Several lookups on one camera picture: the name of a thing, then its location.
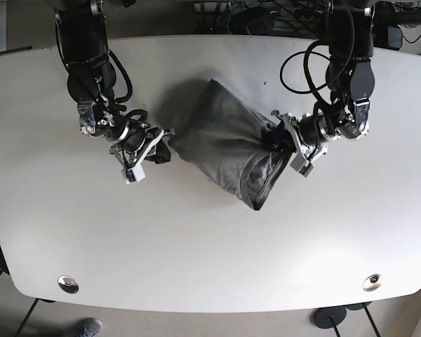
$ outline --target metal grommet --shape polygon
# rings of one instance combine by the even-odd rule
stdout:
[[[77,293],[79,290],[77,282],[69,276],[61,276],[58,279],[58,284],[66,293]]]
[[[379,288],[380,286],[382,286],[381,276],[379,274],[371,275],[363,283],[363,290],[364,291],[374,291],[377,288]]]

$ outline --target person's foot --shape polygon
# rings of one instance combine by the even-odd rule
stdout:
[[[93,337],[100,332],[103,323],[95,318],[89,318],[81,324],[80,331],[75,337]]]

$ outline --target cloth bag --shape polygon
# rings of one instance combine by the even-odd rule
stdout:
[[[258,211],[292,151],[269,140],[276,126],[217,81],[209,81],[182,132],[169,145],[212,182]]]

